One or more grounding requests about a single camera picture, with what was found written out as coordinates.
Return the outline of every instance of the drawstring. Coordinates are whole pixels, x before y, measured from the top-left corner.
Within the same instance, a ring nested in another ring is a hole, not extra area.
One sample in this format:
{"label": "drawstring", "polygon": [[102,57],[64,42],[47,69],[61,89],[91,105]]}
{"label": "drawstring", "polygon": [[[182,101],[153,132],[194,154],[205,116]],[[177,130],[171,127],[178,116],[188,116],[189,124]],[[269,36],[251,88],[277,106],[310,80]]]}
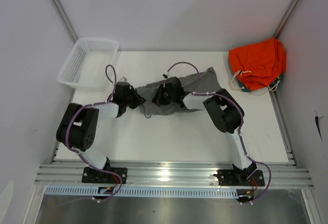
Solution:
{"label": "drawstring", "polygon": [[241,70],[238,70],[238,71],[234,74],[234,76],[232,77],[232,79],[231,79],[231,81],[230,81],[230,83],[229,83],[229,87],[230,87],[230,89],[235,90],[235,91],[239,91],[240,89],[243,88],[243,87],[236,88],[236,87],[234,87],[234,86],[232,85],[232,83],[233,83],[234,79],[237,77],[238,74],[242,75],[242,74],[244,74],[244,73],[252,73],[252,71],[250,71],[250,70],[248,70],[248,71],[241,71]]}
{"label": "drawstring", "polygon": [[[242,74],[244,74],[244,73],[252,73],[252,71],[250,71],[250,70],[248,70],[248,71],[241,71],[241,70],[238,70],[238,71],[234,74],[234,76],[232,77],[232,79],[231,79],[231,81],[230,81],[230,83],[229,83],[229,87],[230,87],[230,89],[235,90],[235,91],[240,91],[241,89],[243,89],[243,87],[240,87],[240,88],[236,88],[236,87],[234,87],[232,83],[233,83],[234,79],[237,77],[238,74],[242,75]],[[263,92],[263,93],[261,93],[261,94],[255,94],[255,93],[251,93],[251,92],[250,92],[250,95],[254,95],[254,96],[262,96],[262,95],[264,95],[264,94],[267,93],[267,92],[274,92],[274,91],[276,91],[277,88],[278,88],[278,84],[279,84],[280,81],[281,81],[281,79],[280,79],[279,77],[277,77],[277,78],[278,78],[278,81],[277,81],[277,83],[276,83],[273,87],[268,88],[265,92]]]}

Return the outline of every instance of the white panel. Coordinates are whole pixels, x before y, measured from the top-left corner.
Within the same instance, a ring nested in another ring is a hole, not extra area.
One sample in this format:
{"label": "white panel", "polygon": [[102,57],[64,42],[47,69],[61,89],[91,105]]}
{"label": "white panel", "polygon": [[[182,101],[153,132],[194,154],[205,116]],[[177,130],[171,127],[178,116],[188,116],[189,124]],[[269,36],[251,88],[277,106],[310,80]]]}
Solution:
{"label": "white panel", "polygon": [[[324,223],[328,222],[328,0],[302,0],[280,40],[287,71],[279,86],[292,146],[301,167],[310,170]],[[322,141],[315,125],[319,120]]]}
{"label": "white panel", "polygon": [[15,189],[3,223],[20,223],[71,89],[56,76],[73,44],[50,0],[0,0],[0,191]]}
{"label": "white panel", "polygon": [[291,0],[61,0],[79,37],[121,50],[227,51],[271,37]]}
{"label": "white panel", "polygon": [[[118,57],[118,78],[125,76],[134,87],[163,79],[162,74],[180,60],[188,60],[199,71],[214,67],[220,85],[245,112],[244,138],[250,155],[268,163],[288,162],[270,95],[229,90],[227,52],[119,52]],[[179,65],[170,74],[193,72],[190,66]],[[76,90],[73,101],[89,104],[105,100],[111,88],[109,83],[104,92]],[[232,162],[226,135],[215,128],[205,110],[146,119],[139,109],[127,109],[122,117],[98,123],[95,143],[110,160]],[[75,159],[76,155],[61,144],[57,158]]]}

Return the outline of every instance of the red drawstring bag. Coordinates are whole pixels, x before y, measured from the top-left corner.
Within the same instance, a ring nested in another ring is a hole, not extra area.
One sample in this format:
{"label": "red drawstring bag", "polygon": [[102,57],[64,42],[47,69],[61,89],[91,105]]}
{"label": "red drawstring bag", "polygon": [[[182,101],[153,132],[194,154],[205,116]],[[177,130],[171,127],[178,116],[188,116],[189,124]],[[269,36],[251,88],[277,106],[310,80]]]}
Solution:
{"label": "red drawstring bag", "polygon": [[281,42],[270,38],[230,50],[229,64],[234,78],[255,91],[280,82],[281,74],[286,70],[286,52]]}

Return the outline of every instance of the gray cloth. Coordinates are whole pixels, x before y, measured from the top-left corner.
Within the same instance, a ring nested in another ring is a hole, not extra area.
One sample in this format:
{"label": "gray cloth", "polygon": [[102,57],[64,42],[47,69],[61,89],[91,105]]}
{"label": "gray cloth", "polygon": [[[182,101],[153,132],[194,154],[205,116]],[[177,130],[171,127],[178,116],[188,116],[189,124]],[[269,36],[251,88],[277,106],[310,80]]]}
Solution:
{"label": "gray cloth", "polygon": [[[185,91],[189,92],[216,92],[221,89],[217,82],[216,73],[213,67],[208,68],[205,72],[198,74],[191,74],[186,77],[178,78]],[[181,108],[177,103],[170,103],[169,105],[158,106],[152,103],[152,99],[161,84],[165,80],[148,84],[144,87],[136,88],[137,93],[146,99],[146,102],[139,106],[141,114],[146,117],[151,115],[171,115],[174,112],[193,112],[196,110],[187,110],[185,107]]]}

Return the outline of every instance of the white laundry basket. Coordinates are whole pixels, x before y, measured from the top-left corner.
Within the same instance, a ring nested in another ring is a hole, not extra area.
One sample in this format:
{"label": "white laundry basket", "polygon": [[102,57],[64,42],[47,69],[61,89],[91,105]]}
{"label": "white laundry basket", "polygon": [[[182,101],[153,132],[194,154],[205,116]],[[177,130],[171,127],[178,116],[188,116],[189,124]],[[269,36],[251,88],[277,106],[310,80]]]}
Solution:
{"label": "white laundry basket", "polygon": [[[105,67],[116,67],[115,55],[118,42],[105,38],[80,38],[75,43],[60,70],[57,80],[73,88],[103,91],[110,82],[105,75]],[[108,70],[113,79],[113,72]]]}

